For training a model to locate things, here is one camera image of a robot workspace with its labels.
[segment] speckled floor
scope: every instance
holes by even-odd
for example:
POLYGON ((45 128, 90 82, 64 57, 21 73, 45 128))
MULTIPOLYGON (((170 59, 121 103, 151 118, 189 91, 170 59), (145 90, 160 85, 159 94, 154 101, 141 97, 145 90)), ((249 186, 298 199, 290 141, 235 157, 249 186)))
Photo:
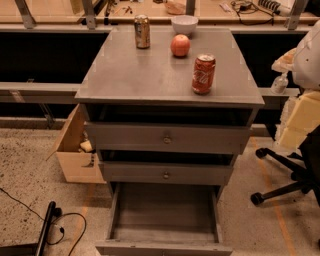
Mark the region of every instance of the speckled floor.
MULTIPOLYGON (((45 126, 32 120, 0 120, 0 187, 42 217, 52 200, 64 213, 81 213, 87 230, 73 255, 99 255, 94 242, 105 238, 111 197, 105 185, 65 182, 56 156, 46 160, 61 124, 51 130, 45 126)), ((290 182, 286 168, 270 158, 255 157, 259 147, 275 144, 269 137, 251 137, 219 201, 224 244, 233 248, 234 256, 319 255, 320 208, 312 193, 295 192, 260 207, 250 202, 252 193, 290 182)), ((42 221, 2 192, 0 201, 1 246, 37 242, 42 221)), ((65 229, 65 238, 58 245, 47 245, 46 256, 67 256, 82 232, 83 220, 68 216, 59 225, 65 229)), ((60 235, 53 227, 50 241, 60 235)))

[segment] can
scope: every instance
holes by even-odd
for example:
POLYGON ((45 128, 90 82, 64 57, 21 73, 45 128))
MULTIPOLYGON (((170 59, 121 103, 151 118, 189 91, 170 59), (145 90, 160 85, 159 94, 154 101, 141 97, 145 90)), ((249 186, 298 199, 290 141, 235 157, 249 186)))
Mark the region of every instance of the can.
POLYGON ((210 92, 214 71, 216 67, 216 58, 212 54, 199 54, 194 62, 192 89, 197 94, 206 94, 210 92))
POLYGON ((145 49, 150 47, 150 21, 147 15, 137 15, 134 18, 136 47, 145 49))

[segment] table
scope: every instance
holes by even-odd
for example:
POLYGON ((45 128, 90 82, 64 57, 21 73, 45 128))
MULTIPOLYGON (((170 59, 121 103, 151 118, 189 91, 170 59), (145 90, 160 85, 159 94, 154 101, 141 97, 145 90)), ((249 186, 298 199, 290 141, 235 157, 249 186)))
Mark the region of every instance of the table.
POLYGON ((151 26, 151 47, 137 49, 132 26, 114 27, 76 94, 113 194, 102 255, 232 252, 217 201, 264 102, 229 30, 197 29, 185 58, 172 56, 174 35, 151 26), (191 81, 204 52, 217 65, 200 96, 191 81))

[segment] cable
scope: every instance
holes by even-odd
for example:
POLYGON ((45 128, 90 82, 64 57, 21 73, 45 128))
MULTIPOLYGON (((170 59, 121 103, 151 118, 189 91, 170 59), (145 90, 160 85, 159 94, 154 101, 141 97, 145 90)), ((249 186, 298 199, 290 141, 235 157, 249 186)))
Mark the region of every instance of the cable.
MULTIPOLYGON (((86 229, 87 229, 87 221, 86 221, 86 218, 85 218, 83 215, 81 215, 80 213, 71 212, 71 213, 62 214, 60 217, 56 218, 56 219, 52 222, 52 224, 55 224, 57 221, 61 220, 62 218, 66 217, 66 216, 71 216, 71 215, 80 216, 80 217, 83 219, 84 227, 83 227, 83 230, 82 230, 80 236, 78 237, 77 241, 76 241, 76 242, 74 243, 74 245, 72 246, 72 248, 71 248, 68 256, 71 255, 71 253, 73 252, 74 248, 76 247, 76 245, 79 243, 79 241, 81 240, 82 236, 83 236, 84 233, 86 232, 86 229)), ((53 243, 52 245, 55 245, 55 244, 59 243, 59 242, 63 239, 63 237, 62 237, 58 242, 53 243)))
MULTIPOLYGON (((14 200, 14 201, 22 204, 22 205, 23 205, 24 207, 26 207, 29 211, 31 211, 32 213, 34 213, 35 215, 37 215, 42 221, 46 221, 46 220, 45 220, 44 218, 42 218, 37 212, 35 212, 34 210, 32 210, 32 209, 31 209, 29 206, 27 206, 25 203, 23 203, 23 202, 21 202, 20 200, 18 200, 18 199, 16 199, 16 198, 14 198, 13 196, 11 196, 11 195, 10 195, 7 191, 5 191, 3 188, 0 188, 0 191, 2 191, 4 194, 6 194, 6 195, 7 195, 9 198, 11 198, 12 200, 14 200)), ((59 221, 59 220, 61 220, 61 219, 64 218, 64 217, 70 216, 70 215, 78 215, 78 216, 80 216, 80 217, 83 219, 83 221, 84 221, 84 228, 83 228, 83 231, 82 231, 82 233, 80 234, 79 238, 77 239, 77 241, 75 242, 75 244, 72 246, 72 248, 71 248, 68 256, 71 255, 71 253, 73 252, 74 248, 75 248, 76 245, 79 243, 79 241, 81 240, 82 236, 84 235, 84 233, 85 233, 85 231, 86 231, 86 229, 87 229, 87 221, 86 221, 86 218, 85 218, 83 215, 81 215, 80 213, 76 213, 76 212, 65 213, 65 214, 60 215, 58 218, 56 218, 55 220, 53 220, 53 221, 50 223, 50 227, 51 227, 51 225, 58 226, 60 232, 62 233, 62 237, 61 237, 58 241, 56 241, 56 242, 54 242, 54 243, 50 243, 50 242, 46 241, 48 245, 56 245, 56 244, 58 244, 58 243, 60 243, 60 242, 62 241, 62 239, 64 238, 64 234, 65 234, 64 228, 61 227, 61 226, 59 226, 58 224, 56 224, 56 222, 59 221)))
POLYGON ((231 6, 232 9, 236 12, 236 14, 239 17, 239 21, 241 24, 246 25, 246 26, 253 26, 253 25, 262 25, 262 24, 266 24, 269 23, 271 21, 271 24, 274 24, 274 11, 272 13, 269 13, 267 11, 261 10, 257 5, 255 5, 254 3, 250 2, 250 1, 246 1, 246 0, 235 0, 231 2, 231 6), (263 12, 265 14, 268 14, 269 16, 271 16, 271 18, 269 20, 266 21, 262 21, 262 22, 254 22, 254 23, 248 23, 248 22, 244 22, 241 19, 240 14, 252 14, 255 12, 263 12))
POLYGON ((22 203, 21 201, 19 201, 18 199, 15 199, 14 197, 12 197, 7 191, 5 191, 3 188, 0 188, 0 191, 2 191, 3 193, 5 193, 8 197, 10 197, 12 200, 18 202, 19 204, 22 204, 24 207, 26 207, 29 211, 33 212, 35 215, 37 215, 41 220, 45 221, 44 218, 42 218, 38 213, 36 213, 34 210, 32 210, 29 206, 27 206, 26 204, 22 203))

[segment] drawer handle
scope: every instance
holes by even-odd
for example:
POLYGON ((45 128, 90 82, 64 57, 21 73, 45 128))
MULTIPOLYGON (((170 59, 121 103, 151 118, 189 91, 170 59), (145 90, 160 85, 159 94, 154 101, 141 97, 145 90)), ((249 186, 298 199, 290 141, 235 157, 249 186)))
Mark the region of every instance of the drawer handle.
POLYGON ((165 144, 170 144, 170 143, 172 142, 172 139, 171 139, 169 136, 165 136, 165 137, 163 138, 163 142, 164 142, 165 144))
POLYGON ((169 179, 169 177, 170 177, 170 173, 164 172, 163 178, 164 178, 165 180, 167 180, 167 179, 169 179))

